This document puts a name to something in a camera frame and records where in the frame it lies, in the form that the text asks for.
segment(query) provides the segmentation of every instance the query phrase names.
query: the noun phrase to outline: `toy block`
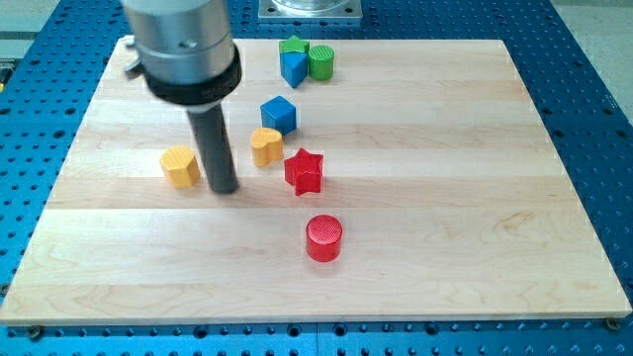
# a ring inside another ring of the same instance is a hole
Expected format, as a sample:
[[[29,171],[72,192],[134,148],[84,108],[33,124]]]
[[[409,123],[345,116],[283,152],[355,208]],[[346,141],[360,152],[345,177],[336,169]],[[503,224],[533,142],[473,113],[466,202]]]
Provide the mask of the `toy block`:
[[[297,109],[285,98],[278,96],[262,104],[261,126],[286,135],[297,128]]]
[[[287,40],[279,41],[279,53],[308,53],[310,50],[310,42],[304,41],[297,36],[292,35]]]
[[[295,187],[295,195],[320,193],[323,176],[323,155],[300,148],[294,157],[284,161],[286,182]]]
[[[306,53],[282,53],[281,76],[291,87],[297,88],[308,76],[308,55]]]
[[[200,178],[196,156],[187,146],[167,148],[160,156],[160,166],[174,188],[192,187]]]
[[[250,138],[253,163],[264,167],[268,163],[284,158],[284,141],[281,133],[268,128],[257,128]]]
[[[314,80],[327,80],[334,75],[334,49],[317,45],[308,52],[308,74]]]
[[[316,216],[306,226],[306,252],[318,262],[329,262],[340,254],[343,225],[329,215]]]

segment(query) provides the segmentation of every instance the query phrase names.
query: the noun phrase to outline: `blue cube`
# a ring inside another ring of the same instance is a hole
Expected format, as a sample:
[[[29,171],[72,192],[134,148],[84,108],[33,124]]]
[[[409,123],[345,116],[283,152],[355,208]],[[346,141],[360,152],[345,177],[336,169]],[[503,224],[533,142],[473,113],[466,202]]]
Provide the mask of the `blue cube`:
[[[289,134],[297,129],[297,109],[284,97],[273,98],[261,106],[261,126]]]
[[[297,88],[308,75],[307,53],[281,53],[281,76],[291,87]]]

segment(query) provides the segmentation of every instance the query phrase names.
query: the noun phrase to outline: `blue table surface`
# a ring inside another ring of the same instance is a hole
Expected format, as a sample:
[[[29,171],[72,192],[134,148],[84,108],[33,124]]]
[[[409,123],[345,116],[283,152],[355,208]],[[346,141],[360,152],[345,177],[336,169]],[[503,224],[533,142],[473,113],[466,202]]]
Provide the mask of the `blue table surface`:
[[[633,128],[548,1],[365,0],[360,26],[258,24],[257,2],[228,4],[236,38],[504,40],[633,296]],[[109,55],[128,33],[116,0],[61,0],[0,94],[0,283],[11,282]],[[0,326],[0,356],[633,355],[631,316],[335,322]]]

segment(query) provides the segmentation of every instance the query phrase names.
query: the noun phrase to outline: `green block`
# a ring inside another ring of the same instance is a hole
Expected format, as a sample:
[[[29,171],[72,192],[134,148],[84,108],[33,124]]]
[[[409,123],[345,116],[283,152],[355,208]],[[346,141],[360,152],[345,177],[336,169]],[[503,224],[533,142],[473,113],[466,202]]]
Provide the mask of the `green block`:
[[[310,42],[304,41],[297,36],[292,35],[287,40],[279,41],[279,53],[308,53],[310,50]]]
[[[334,49],[317,45],[308,52],[308,75],[314,80],[327,80],[334,75]]]

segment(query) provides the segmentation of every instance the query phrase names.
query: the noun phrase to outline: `yellow hexagon block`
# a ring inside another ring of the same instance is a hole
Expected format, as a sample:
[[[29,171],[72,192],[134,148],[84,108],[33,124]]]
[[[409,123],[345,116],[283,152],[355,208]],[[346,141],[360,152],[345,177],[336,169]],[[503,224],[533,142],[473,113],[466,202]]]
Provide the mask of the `yellow hexagon block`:
[[[284,141],[281,133],[274,129],[257,128],[250,138],[250,147],[257,167],[284,158]]]
[[[196,155],[187,146],[169,147],[160,156],[165,178],[174,188],[188,188],[200,178]]]

